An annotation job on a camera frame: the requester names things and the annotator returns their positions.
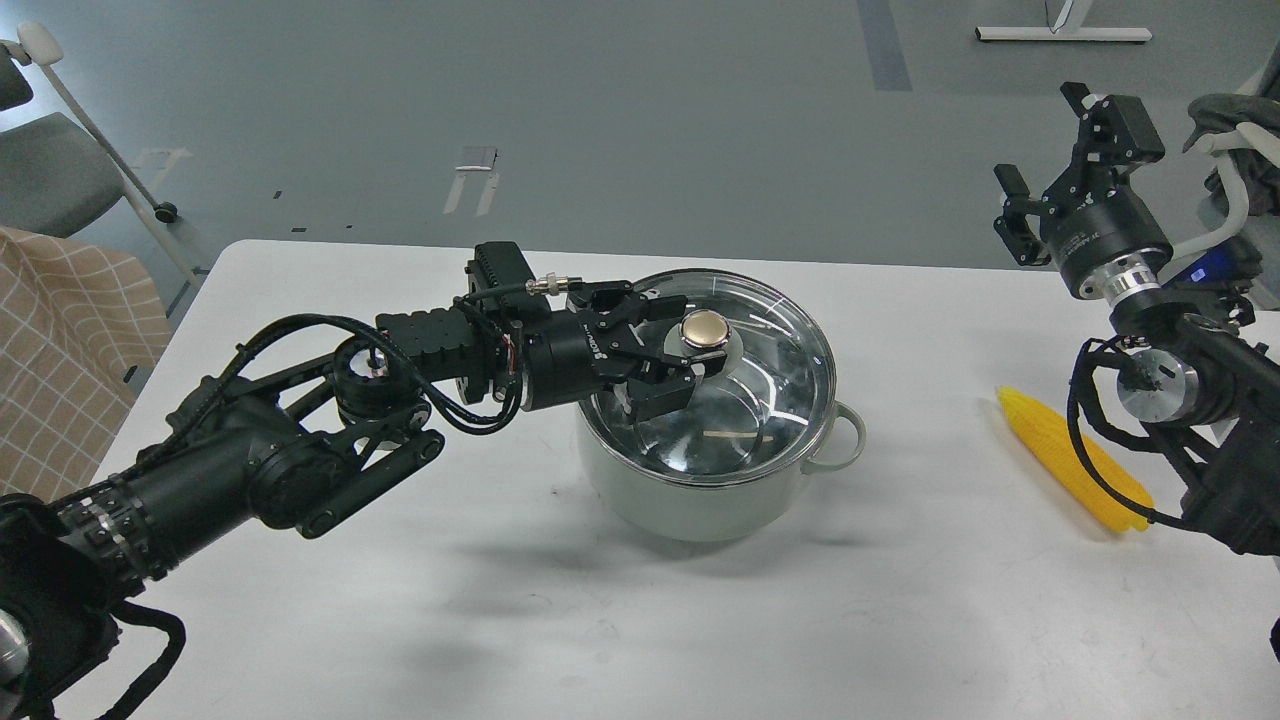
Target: pot handle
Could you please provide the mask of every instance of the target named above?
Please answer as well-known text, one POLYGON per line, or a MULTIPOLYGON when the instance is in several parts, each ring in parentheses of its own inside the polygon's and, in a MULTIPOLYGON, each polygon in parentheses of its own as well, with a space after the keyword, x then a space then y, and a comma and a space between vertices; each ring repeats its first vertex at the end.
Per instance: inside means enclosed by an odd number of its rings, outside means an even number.
POLYGON ((858 445, 854 447, 854 452, 849 457, 833 462, 824 462, 822 460, 809 457, 800 465, 800 471, 805 475, 833 473, 847 468, 852 465, 854 461, 863 455, 863 450, 867 448, 867 423, 863 421, 861 415, 855 413, 852 407, 845 405, 844 402, 836 402, 836 416, 849 420, 854 425, 854 429, 858 430, 858 445))

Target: gray cushion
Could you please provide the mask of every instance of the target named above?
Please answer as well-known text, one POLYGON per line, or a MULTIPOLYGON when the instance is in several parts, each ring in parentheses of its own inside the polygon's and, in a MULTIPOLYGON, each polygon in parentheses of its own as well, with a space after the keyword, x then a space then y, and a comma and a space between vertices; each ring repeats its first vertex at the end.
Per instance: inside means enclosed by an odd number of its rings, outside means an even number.
POLYGON ((0 225, 68 237, 123 196, 111 158, 61 113, 0 133, 0 225))

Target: gray floor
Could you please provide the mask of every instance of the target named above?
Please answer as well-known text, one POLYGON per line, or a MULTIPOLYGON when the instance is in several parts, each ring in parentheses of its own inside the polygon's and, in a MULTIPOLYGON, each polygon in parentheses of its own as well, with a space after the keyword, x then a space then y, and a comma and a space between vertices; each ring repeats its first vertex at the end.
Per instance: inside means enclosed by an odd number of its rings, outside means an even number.
MULTIPOLYGON (((1170 156, 1134 186, 1172 240, 1202 232, 1185 105, 1257 69, 1280 4, 1097 3, 1089 24, 1149 27, 1147 45, 975 41, 1043 23, 1038 0, 8 0, 0 36, 26 19, 122 155, 163 176, 205 266, 268 237, 1006 268, 991 167, 1037 187, 1065 167, 1064 79, 1144 99, 1170 156), (443 213, 465 145, 500 151, 483 217, 483 178, 443 213), (191 156, 161 173, 147 149, 191 156)), ((0 128, 63 109, 27 77, 37 101, 0 128)), ((178 293, 123 204, 79 237, 178 293)))

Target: yellow corn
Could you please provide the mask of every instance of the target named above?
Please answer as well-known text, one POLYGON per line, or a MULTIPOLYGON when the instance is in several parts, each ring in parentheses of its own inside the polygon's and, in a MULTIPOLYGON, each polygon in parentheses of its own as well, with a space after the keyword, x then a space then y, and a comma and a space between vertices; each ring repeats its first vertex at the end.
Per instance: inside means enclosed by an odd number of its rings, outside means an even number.
MULTIPOLYGON (((1025 396, 1011 387, 996 388, 996 397, 1005 409, 1005 419, 1044 468, 1062 483, 1075 500, 1080 501, 1100 523, 1112 532, 1123 533, 1130 528, 1147 529, 1147 519, 1116 502, 1080 466, 1066 432, 1066 418, 1034 397, 1025 396)), ((1116 464, 1096 442, 1084 437, 1084 447, 1089 459, 1107 480, 1121 495, 1151 507, 1151 495, 1142 483, 1116 464)))

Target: chair wheel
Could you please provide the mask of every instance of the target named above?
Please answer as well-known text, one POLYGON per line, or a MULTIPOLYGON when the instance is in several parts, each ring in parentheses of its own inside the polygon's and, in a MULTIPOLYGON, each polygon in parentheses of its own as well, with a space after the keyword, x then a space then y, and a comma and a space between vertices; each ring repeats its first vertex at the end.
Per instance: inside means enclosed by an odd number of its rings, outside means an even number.
POLYGON ((161 202, 155 206, 156 219, 169 224, 178 222, 178 208, 173 202, 161 202))

